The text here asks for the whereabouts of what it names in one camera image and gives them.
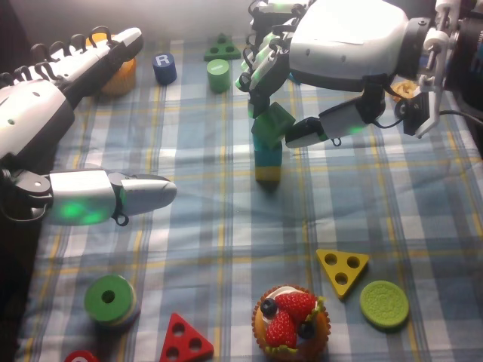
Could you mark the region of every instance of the robotic hand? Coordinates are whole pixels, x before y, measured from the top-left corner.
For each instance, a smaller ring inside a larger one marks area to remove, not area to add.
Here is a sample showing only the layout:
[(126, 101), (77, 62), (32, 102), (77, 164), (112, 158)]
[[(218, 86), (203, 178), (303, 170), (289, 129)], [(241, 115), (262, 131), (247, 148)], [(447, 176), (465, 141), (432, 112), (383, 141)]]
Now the robotic hand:
[[(96, 32), (105, 32), (107, 40), (95, 43)], [(0, 75), (0, 211), (12, 221), (32, 222), (49, 210), (56, 224), (88, 225), (112, 217), (124, 226), (129, 216), (165, 207), (176, 196), (176, 186), (160, 176), (102, 169), (32, 172), (67, 132), (81, 99), (101, 89), (143, 47), (137, 28), (112, 37), (100, 26), (89, 39), (89, 47), (83, 35), (50, 49), (37, 44), (32, 53), (39, 63), (21, 66), (14, 76)], [(15, 213), (19, 208), (22, 218)]]
[[(255, 41), (247, 38), (237, 81), (249, 93), (249, 115), (267, 110), (289, 72), (304, 84), (362, 92), (294, 124), (285, 134), (289, 148), (329, 139), (339, 139), (338, 146), (341, 137), (369, 124), (388, 128), (401, 121), (406, 134), (421, 138), (439, 122), (444, 89), (462, 91), (468, 104), (480, 108), (483, 19), (471, 12), (476, 0), (460, 2), (437, 0), (434, 20), (408, 20), (402, 9), (382, 0), (254, 1), (248, 11)], [(397, 75), (419, 77), (414, 98), (390, 88)], [(398, 120), (390, 126), (377, 122), (386, 108), (385, 91), (401, 97)]]

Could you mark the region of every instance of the blueberry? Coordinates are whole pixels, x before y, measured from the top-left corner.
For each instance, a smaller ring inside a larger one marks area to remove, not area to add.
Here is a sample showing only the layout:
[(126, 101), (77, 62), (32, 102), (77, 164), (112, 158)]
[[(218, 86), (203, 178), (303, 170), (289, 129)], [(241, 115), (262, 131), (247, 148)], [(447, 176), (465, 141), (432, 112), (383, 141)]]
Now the blueberry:
[(265, 298), (265, 300), (263, 300), (262, 302), (261, 309), (264, 317), (273, 317), (277, 312), (277, 305), (275, 303), (275, 300), (273, 300), (272, 298)]
[(300, 338), (311, 339), (315, 335), (315, 328), (312, 322), (303, 322), (297, 328), (297, 334)]

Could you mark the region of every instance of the table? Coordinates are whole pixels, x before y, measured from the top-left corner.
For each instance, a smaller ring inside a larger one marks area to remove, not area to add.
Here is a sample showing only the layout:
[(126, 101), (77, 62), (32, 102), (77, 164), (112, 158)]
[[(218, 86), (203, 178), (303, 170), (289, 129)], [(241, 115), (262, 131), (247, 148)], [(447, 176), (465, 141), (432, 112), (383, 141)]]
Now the table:
[[(161, 49), (147, 44), (135, 90), (77, 108), (55, 168), (154, 173), (172, 179), (178, 196), (124, 228), (44, 224), (18, 361), (61, 361), (76, 349), (105, 362), (157, 361), (175, 311), (213, 343), (214, 360), (265, 360), (251, 312), (265, 290), (285, 283), (327, 297), (331, 362), (483, 360), (483, 163), (464, 121), (445, 116), (422, 140), (401, 125), (370, 126), (338, 148), (284, 148), (282, 181), (266, 192), (254, 181), (247, 95), (209, 91), (209, 44), (171, 43), (178, 79), (167, 87), (151, 68)], [(233, 80), (240, 62), (231, 62)], [(350, 97), (287, 81), (272, 100), (300, 120)], [(387, 101), (383, 124), (394, 121)], [(451, 97), (442, 109), (450, 106)], [(345, 302), (318, 248), (370, 254)], [(83, 309), (86, 289), (107, 273), (126, 277), (141, 303), (120, 336), (96, 334)], [(399, 333), (375, 330), (359, 310), (361, 289), (380, 279), (408, 296)]]

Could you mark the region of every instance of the triangle block with holes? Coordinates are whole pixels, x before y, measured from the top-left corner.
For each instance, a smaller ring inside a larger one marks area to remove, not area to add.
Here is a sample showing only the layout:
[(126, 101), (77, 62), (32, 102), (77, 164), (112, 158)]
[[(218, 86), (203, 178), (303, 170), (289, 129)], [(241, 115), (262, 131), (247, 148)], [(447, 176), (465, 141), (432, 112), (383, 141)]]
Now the triangle block with holes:
[(339, 299), (343, 299), (369, 262), (369, 255), (317, 250), (317, 257)]
[(213, 345), (176, 313), (171, 315), (159, 362), (191, 362), (210, 358)]
[(205, 53), (205, 62), (210, 62), (213, 59), (240, 59), (242, 53), (232, 43), (230, 38), (224, 34), (219, 34), (217, 40)]

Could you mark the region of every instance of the strawberry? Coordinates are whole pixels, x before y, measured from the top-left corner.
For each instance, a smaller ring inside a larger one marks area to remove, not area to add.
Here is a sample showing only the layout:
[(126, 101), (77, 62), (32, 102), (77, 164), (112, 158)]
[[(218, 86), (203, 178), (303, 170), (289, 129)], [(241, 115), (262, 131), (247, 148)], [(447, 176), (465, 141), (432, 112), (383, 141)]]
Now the strawberry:
[(317, 298), (308, 293), (291, 292), (275, 297), (278, 308), (287, 311), (295, 324), (305, 321), (317, 304)]
[(286, 311), (279, 311), (272, 323), (266, 329), (266, 343), (270, 347), (286, 345), (295, 348), (297, 345), (297, 333), (295, 323)]

